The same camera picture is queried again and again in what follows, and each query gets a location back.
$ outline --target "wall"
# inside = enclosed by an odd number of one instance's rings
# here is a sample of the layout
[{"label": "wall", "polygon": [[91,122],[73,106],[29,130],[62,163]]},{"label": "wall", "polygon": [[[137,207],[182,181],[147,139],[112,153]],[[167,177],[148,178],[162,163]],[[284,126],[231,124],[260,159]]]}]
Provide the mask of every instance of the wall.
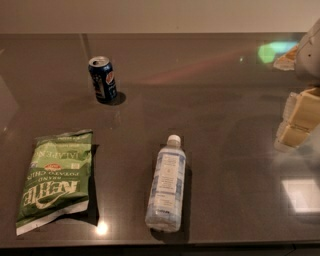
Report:
[{"label": "wall", "polygon": [[319,0],[0,0],[0,33],[305,32]]}]

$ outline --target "green chip bag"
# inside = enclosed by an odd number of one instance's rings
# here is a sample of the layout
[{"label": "green chip bag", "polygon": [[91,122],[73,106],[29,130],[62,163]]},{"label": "green chip bag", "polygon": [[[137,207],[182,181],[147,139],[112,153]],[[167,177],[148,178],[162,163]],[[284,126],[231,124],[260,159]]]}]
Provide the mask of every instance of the green chip bag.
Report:
[{"label": "green chip bag", "polygon": [[88,208],[92,131],[37,138],[16,222],[17,235]]}]

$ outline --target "pepsi can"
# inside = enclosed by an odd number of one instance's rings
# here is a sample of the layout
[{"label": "pepsi can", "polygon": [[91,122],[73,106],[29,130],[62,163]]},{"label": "pepsi can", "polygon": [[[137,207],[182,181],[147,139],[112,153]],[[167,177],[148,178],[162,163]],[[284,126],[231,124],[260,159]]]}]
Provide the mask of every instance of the pepsi can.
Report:
[{"label": "pepsi can", "polygon": [[103,56],[92,58],[89,61],[89,72],[97,100],[101,103],[114,100],[117,97],[117,88],[110,60]]}]

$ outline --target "gray tabletop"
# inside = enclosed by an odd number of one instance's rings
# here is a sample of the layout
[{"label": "gray tabletop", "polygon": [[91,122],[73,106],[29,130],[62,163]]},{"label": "gray tabletop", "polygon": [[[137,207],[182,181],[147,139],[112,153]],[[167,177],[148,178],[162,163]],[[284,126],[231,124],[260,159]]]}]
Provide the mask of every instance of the gray tabletop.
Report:
[{"label": "gray tabletop", "polygon": [[[0,36],[0,247],[319,240],[320,130],[291,153],[273,148],[286,98],[307,85],[259,57],[301,36]],[[118,105],[95,100],[87,66],[97,55],[112,61]],[[34,138],[88,128],[97,148],[88,211],[17,237]],[[182,228],[163,234],[144,217],[170,134],[182,137],[188,166]]]}]

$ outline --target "clear water bottle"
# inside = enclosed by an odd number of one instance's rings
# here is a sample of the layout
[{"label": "clear water bottle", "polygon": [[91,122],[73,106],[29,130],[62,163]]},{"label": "clear water bottle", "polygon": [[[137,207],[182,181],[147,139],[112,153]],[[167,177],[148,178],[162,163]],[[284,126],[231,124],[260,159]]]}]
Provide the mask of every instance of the clear water bottle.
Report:
[{"label": "clear water bottle", "polygon": [[185,164],[180,137],[170,135],[158,154],[145,219],[149,228],[163,232],[180,229]]}]

